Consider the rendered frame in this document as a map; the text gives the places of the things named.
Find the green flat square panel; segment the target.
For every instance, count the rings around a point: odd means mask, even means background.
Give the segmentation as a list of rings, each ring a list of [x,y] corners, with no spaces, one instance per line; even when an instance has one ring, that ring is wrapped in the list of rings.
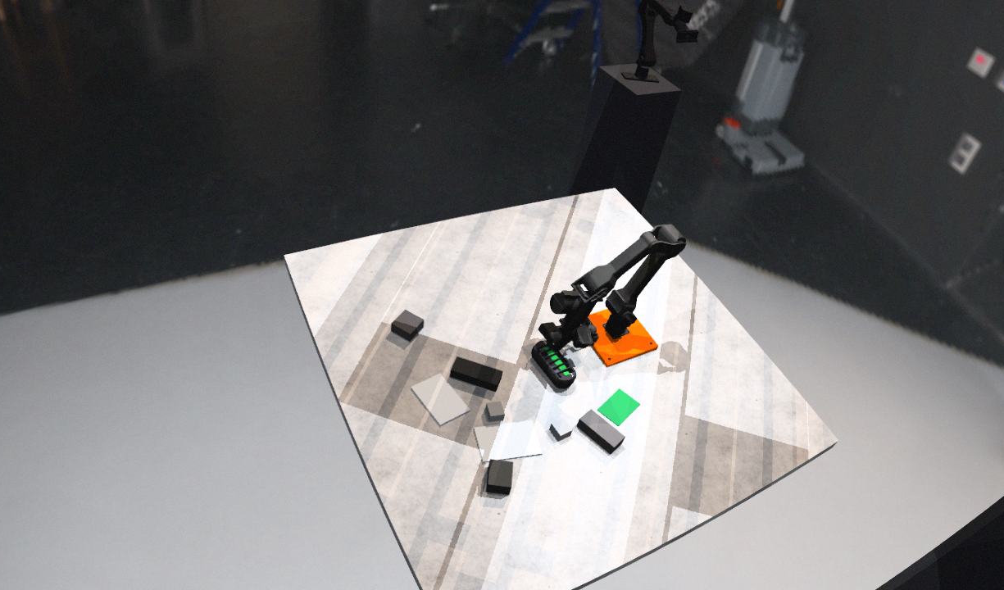
[[[609,399],[604,401],[602,406],[597,408],[597,411],[609,418],[613,424],[620,426],[638,406],[640,403],[630,398],[628,393],[619,388],[618,391],[611,394]]]

